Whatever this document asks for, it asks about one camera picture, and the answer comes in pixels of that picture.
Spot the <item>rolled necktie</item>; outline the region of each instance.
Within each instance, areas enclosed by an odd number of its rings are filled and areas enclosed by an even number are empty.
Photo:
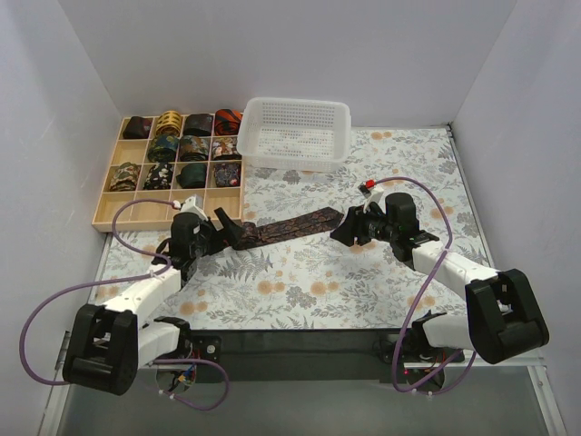
[[[150,162],[173,162],[178,151],[180,140],[172,134],[160,134],[152,140],[152,146],[147,152]]]
[[[210,139],[186,135],[180,139],[180,162],[207,161]]]
[[[215,138],[212,143],[212,160],[233,161],[241,159],[242,156],[236,148],[237,144],[237,138]]]
[[[183,189],[198,189],[206,186],[206,173],[208,167],[205,163],[189,163],[175,178]]]
[[[214,120],[214,134],[238,134],[241,122],[242,114],[240,112],[233,111],[231,109],[221,109],[216,112],[216,119]]]
[[[146,191],[157,191],[172,188],[173,166],[171,163],[156,164],[145,179],[143,189]]]
[[[155,134],[172,134],[179,136],[182,131],[182,116],[175,111],[167,111],[157,120]]]
[[[240,186],[241,164],[239,162],[217,163],[214,166],[214,180],[219,188]]]
[[[135,191],[137,179],[139,178],[139,169],[139,165],[131,162],[119,165],[109,183],[109,191],[112,193]]]
[[[194,114],[185,119],[183,134],[211,136],[214,117],[211,114]]]
[[[152,120],[141,116],[132,116],[123,130],[123,139],[147,139],[152,130]]]

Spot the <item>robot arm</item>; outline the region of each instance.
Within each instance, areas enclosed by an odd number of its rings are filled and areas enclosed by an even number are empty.
[[[351,246],[371,240],[388,242],[395,257],[409,268],[429,274],[445,250],[438,237],[419,229],[416,206],[406,193],[386,197],[386,212],[377,202],[378,186],[362,185],[364,205],[349,208],[330,237]],[[195,272],[196,260],[227,246],[237,247],[244,230],[222,210],[215,211],[222,229],[217,231],[203,213],[196,196],[175,215],[172,237],[160,244],[172,260],[172,268],[133,284],[106,304],[86,304],[77,313],[65,357],[63,376],[71,383],[121,395],[137,369],[160,356],[186,358],[192,354],[189,323],[178,318],[157,318],[145,323],[153,311],[178,292]],[[448,253],[435,279],[462,297],[468,316],[429,313],[415,320],[407,335],[429,355],[435,348],[470,349],[490,363],[540,347],[548,342],[548,330],[527,277],[518,270],[499,272]],[[500,304],[508,306],[503,311]]]
[[[388,195],[383,212],[376,203],[383,194],[380,186],[365,183],[359,189],[367,201],[349,208],[330,237],[348,246],[372,239],[388,242],[399,261],[429,274],[445,247],[436,236],[419,229],[412,197]],[[468,349],[498,363],[548,343],[547,325],[521,271],[499,272],[448,253],[434,278],[466,301],[468,315],[430,313],[414,321],[409,336],[425,351]],[[509,309],[501,309],[500,304]]]

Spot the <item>cable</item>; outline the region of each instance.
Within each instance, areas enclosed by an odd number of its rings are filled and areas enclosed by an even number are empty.
[[[450,226],[450,221],[449,221],[448,217],[446,216],[446,213],[444,212],[442,205],[439,203],[438,198],[436,198],[436,195],[434,195],[434,193],[431,192],[425,184],[423,184],[422,182],[418,182],[417,180],[412,179],[410,177],[404,177],[404,176],[386,177],[386,178],[377,180],[375,182],[375,184],[390,182],[392,180],[403,180],[406,182],[412,182],[416,186],[419,186],[421,189],[423,189],[430,196],[430,198],[434,201],[434,203],[438,207],[438,210],[439,210],[440,214],[442,215],[442,218],[444,220],[444,224],[446,225],[446,230],[448,232],[448,242],[444,246],[445,250],[439,256],[438,260],[436,261],[436,264],[434,265],[434,268],[432,268],[432,271],[429,273],[428,277],[426,278],[426,281],[424,281],[423,284],[421,285],[421,287],[419,288],[419,292],[416,295],[416,298],[414,299],[413,303],[411,304],[411,307],[409,308],[409,312],[406,315],[406,318],[401,326],[401,329],[399,330],[398,340],[396,341],[396,347],[395,347],[395,350],[393,352],[393,363],[391,365],[391,379],[392,379],[393,387],[395,388],[396,391],[398,391],[398,392],[411,392],[411,391],[413,391],[413,392],[420,392],[420,393],[423,393],[425,395],[429,395],[428,392],[418,391],[418,387],[421,386],[422,384],[424,384],[425,382],[427,382],[428,380],[430,380],[431,378],[433,378],[434,376],[436,376],[436,374],[438,374],[439,372],[443,371],[444,368],[446,368],[446,366],[450,362],[454,361],[462,353],[462,351],[456,350],[455,352],[453,352],[452,355],[449,356],[445,361],[443,361],[434,371],[432,371],[430,374],[422,377],[420,380],[416,381],[415,383],[413,383],[412,385],[410,385],[407,388],[403,388],[403,387],[400,387],[398,385],[398,359],[399,359],[399,353],[401,352],[401,344],[403,343],[403,339],[404,339],[404,336],[405,336],[406,331],[408,329],[409,322],[411,321],[411,317],[413,316],[414,311],[416,311],[416,308],[418,307],[418,304],[419,304],[419,301],[421,300],[422,295],[424,294],[424,292],[428,288],[431,281],[436,276],[436,273],[438,272],[440,265],[444,262],[444,259],[446,258],[446,254],[448,254],[448,249],[450,248],[450,246],[452,245],[452,241],[454,240],[454,235],[452,234],[452,228]],[[462,374],[456,380],[454,380],[454,382],[451,385],[449,385],[448,387],[446,387],[440,391],[432,392],[431,394],[432,395],[439,395],[439,394],[451,391],[456,386],[458,386],[462,382],[462,380],[464,380],[464,378],[467,376],[467,374],[470,371],[470,368],[472,367],[472,364],[474,363],[475,359],[476,359],[476,352],[473,352],[472,357],[470,358],[470,361],[468,362],[468,365],[467,365],[466,369],[462,372]]]
[[[130,206],[133,206],[134,204],[138,204],[138,203],[159,203],[159,204],[167,204],[173,208],[175,208],[175,204],[172,202],[168,202],[168,201],[164,201],[164,200],[156,200],[156,199],[141,199],[141,200],[132,200],[126,204],[124,204],[118,211],[117,213],[114,215],[113,217],[113,223],[112,223],[112,232],[113,232],[113,237],[119,241],[119,243],[124,246],[125,248],[128,248],[129,250],[131,250],[132,252],[136,252],[139,254],[145,254],[145,255],[150,255],[153,257],[158,257],[160,259],[165,260],[165,266],[163,266],[163,268],[159,271],[157,271],[155,273],[155,275],[161,275],[163,273],[165,273],[166,271],[168,271],[170,268],[172,268],[172,260],[161,253],[151,253],[151,252],[147,252],[145,250],[141,250],[139,248],[133,247],[132,245],[130,245],[129,243],[127,243],[126,241],[124,241],[123,239],[121,239],[121,236],[119,235],[119,233],[117,232],[117,220],[119,219],[119,216],[121,215],[121,213],[127,209]],[[43,302],[41,302],[34,310],[33,312],[30,314],[30,316],[28,317],[28,319],[25,322],[25,325],[23,326],[21,332],[20,332],[20,340],[18,342],[18,352],[20,355],[20,362],[22,363],[23,368],[25,369],[26,373],[35,381],[42,383],[42,384],[46,384],[48,386],[65,386],[67,384],[69,384],[67,381],[54,381],[54,380],[48,380],[45,379],[43,377],[41,377],[40,375],[38,375],[36,372],[33,371],[33,369],[31,368],[30,364],[28,363],[28,360],[26,358],[26,350],[25,350],[25,344],[26,344],[26,335],[28,334],[28,329],[30,328],[30,325],[32,324],[34,318],[36,317],[36,315],[38,315],[38,313],[50,302],[56,300],[58,297],[61,297],[63,295],[66,295],[70,292],[73,291],[78,291],[80,289],[84,289],[84,288],[91,288],[93,286],[102,286],[104,284],[114,284],[114,283],[123,283],[123,282],[136,282],[136,281],[140,281],[140,280],[145,280],[145,279],[150,279],[152,276],[148,273],[148,274],[142,274],[142,275],[135,275],[135,276],[131,276],[131,277],[123,277],[121,279],[109,279],[109,280],[100,280],[100,281],[95,281],[95,282],[86,282],[86,283],[81,283],[81,284],[76,284],[75,286],[70,286],[66,289],[63,289],[60,292],[55,293],[54,295],[51,295],[50,297],[48,297],[46,300],[44,300]],[[204,364],[204,365],[209,365],[212,366],[213,368],[216,368],[218,371],[220,371],[220,373],[222,374],[222,377],[226,383],[226,387],[224,389],[224,393],[222,394],[222,396],[220,397],[220,399],[218,401],[216,401],[214,404],[210,405],[210,406],[197,406],[195,404],[193,404],[190,401],[187,401],[177,395],[173,395],[170,391],[164,391],[164,393],[166,395],[171,396],[171,398],[175,398],[177,401],[192,407],[195,410],[198,411],[211,411],[213,409],[215,409],[216,407],[220,406],[220,404],[222,404],[224,402],[224,400],[226,399],[226,396],[228,395],[228,392],[230,391],[230,379],[228,378],[228,374],[226,373],[226,371],[218,364],[218,363],[214,363],[211,361],[205,361],[202,359],[158,359],[153,361],[154,363],[157,364],[184,364],[184,363],[193,363],[195,364]]]
[[[195,409],[196,411],[212,411],[214,409],[216,409],[218,406],[220,406],[224,400],[226,400],[226,397],[228,396],[228,392],[230,392],[230,379],[228,378],[228,373],[226,372],[226,370],[224,370],[218,363],[212,362],[212,361],[205,361],[204,359],[156,359],[153,361],[153,363],[157,364],[157,365],[174,365],[174,364],[184,364],[184,363],[194,363],[194,364],[201,364],[201,365],[208,365],[208,366],[212,366],[213,368],[217,369],[220,374],[222,375],[222,378],[224,379],[224,392],[222,393],[222,396],[218,399],[218,401],[216,401],[214,404],[211,404],[209,406],[199,406],[197,404],[194,404],[193,402],[186,400],[183,397],[180,397],[179,395],[175,395],[169,391],[164,391],[164,390],[160,390],[162,393],[164,393],[165,395],[167,395],[168,397],[179,401],[182,404],[185,404],[188,407],[191,407],[192,409]]]

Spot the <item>leaf pattern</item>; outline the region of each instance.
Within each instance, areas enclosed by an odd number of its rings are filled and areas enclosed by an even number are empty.
[[[229,279],[241,280],[245,282],[249,278],[256,279],[261,271],[268,271],[272,268],[272,262],[269,255],[264,256],[264,252],[256,254],[256,250],[248,252],[234,252],[229,261],[218,271],[218,275],[228,277]]]
[[[445,129],[359,129],[351,154],[335,173],[247,167],[244,211],[258,225],[331,206],[346,211],[363,204],[357,186],[368,179],[405,175],[426,183],[445,207],[454,231],[452,248],[487,264],[456,158]],[[435,205],[416,186],[390,182],[386,191],[407,192],[416,202],[422,228],[442,238]],[[124,232],[137,247],[153,249],[169,232]],[[143,273],[151,261],[113,241],[104,278]],[[197,262],[188,284],[152,315],[182,318],[194,329],[381,328],[401,325],[425,276],[399,263],[384,243],[344,247],[327,233],[247,252],[226,250]],[[117,289],[94,290],[101,303]],[[466,312],[452,291],[432,283],[414,317],[427,311]]]

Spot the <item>green rolled tie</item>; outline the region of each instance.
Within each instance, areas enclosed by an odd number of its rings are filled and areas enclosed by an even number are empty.
[[[206,173],[208,167],[205,163],[190,163],[182,168],[182,172],[176,180],[183,189],[199,189],[206,186]]]

